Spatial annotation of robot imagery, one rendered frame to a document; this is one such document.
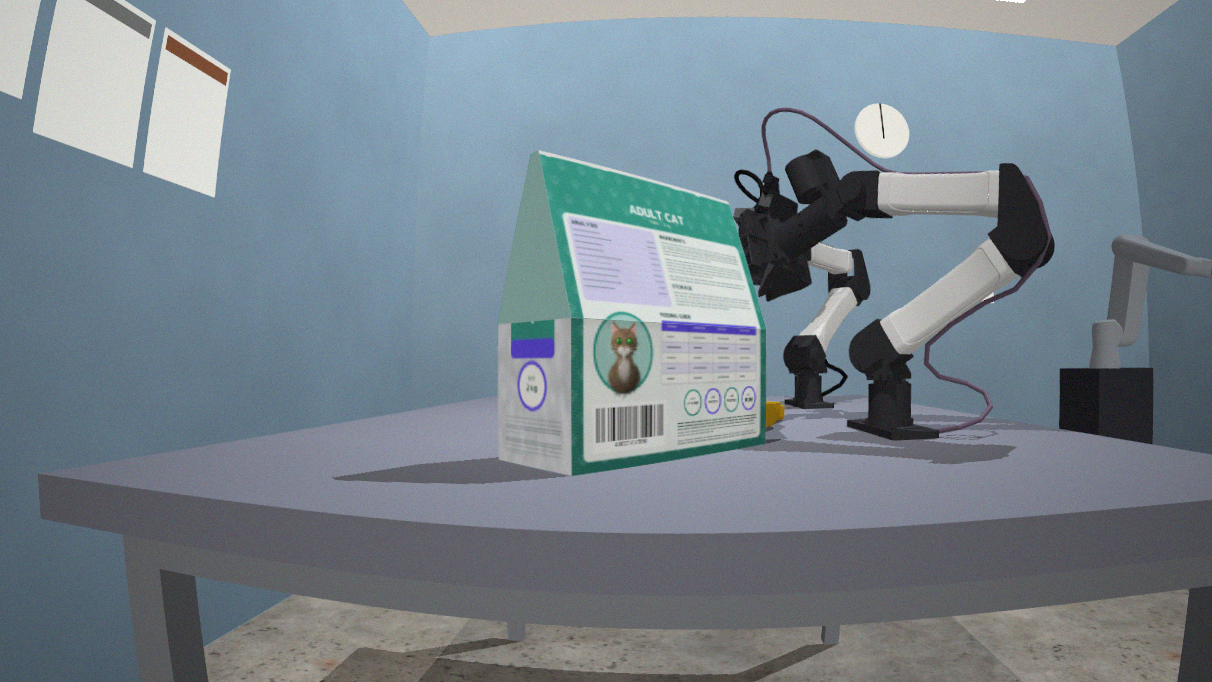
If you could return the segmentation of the green cat food pouch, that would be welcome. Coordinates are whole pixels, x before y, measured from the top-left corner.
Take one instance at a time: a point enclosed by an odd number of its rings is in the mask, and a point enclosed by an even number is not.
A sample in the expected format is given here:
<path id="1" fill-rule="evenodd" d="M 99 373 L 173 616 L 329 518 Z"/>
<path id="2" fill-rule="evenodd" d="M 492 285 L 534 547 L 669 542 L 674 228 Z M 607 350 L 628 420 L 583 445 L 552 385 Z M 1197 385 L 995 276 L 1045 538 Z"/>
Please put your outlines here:
<path id="1" fill-rule="evenodd" d="M 568 476 L 766 445 L 728 201 L 530 154 L 498 320 L 499 460 Z"/>

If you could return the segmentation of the yellow scoop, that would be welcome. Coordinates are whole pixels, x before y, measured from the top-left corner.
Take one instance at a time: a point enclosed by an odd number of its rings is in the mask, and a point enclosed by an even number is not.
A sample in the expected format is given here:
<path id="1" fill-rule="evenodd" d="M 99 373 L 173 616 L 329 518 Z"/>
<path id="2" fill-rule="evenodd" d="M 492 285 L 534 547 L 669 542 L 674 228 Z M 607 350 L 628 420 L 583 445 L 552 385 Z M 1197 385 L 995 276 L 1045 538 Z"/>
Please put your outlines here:
<path id="1" fill-rule="evenodd" d="M 766 426 L 772 426 L 777 420 L 784 419 L 784 406 L 781 402 L 766 403 L 768 403 L 766 405 Z"/>

